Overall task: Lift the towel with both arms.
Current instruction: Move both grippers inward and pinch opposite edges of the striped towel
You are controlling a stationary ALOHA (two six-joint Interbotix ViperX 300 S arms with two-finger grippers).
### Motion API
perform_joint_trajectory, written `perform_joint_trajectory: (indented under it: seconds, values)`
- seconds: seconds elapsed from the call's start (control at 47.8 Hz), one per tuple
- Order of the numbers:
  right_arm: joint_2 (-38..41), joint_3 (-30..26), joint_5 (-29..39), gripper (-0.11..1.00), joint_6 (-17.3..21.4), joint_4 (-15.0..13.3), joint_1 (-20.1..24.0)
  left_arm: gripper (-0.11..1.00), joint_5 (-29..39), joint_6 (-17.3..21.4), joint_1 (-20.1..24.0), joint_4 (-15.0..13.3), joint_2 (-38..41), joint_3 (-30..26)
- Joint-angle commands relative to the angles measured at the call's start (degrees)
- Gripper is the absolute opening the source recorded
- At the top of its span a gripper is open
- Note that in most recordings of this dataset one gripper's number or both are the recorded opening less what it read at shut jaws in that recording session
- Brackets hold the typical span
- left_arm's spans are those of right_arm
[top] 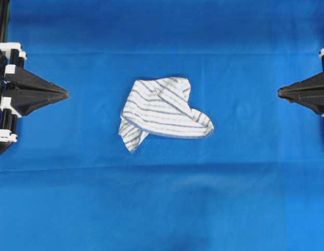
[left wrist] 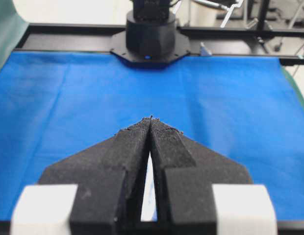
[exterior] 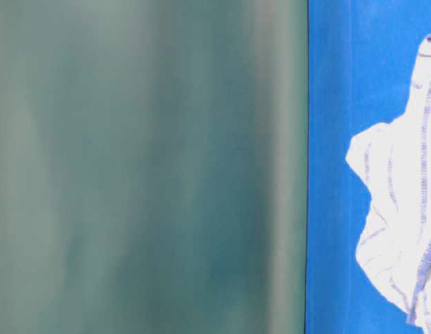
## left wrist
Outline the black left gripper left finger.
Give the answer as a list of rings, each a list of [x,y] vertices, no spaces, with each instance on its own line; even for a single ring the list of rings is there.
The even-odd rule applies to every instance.
[[[148,156],[151,119],[58,161],[23,189],[13,235],[114,235],[127,216]]]

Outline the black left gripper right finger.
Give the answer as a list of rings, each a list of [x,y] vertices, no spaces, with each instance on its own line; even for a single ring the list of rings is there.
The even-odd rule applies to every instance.
[[[150,121],[159,218],[174,235],[275,235],[269,193],[248,170],[157,119]]]

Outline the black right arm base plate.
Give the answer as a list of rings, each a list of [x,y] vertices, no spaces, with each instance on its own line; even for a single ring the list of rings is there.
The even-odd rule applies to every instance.
[[[110,52],[128,67],[162,69],[188,56],[190,54],[190,41],[187,36],[177,32],[173,51],[157,58],[150,55],[139,55],[136,52],[130,51],[126,47],[126,33],[123,31],[111,37]]]

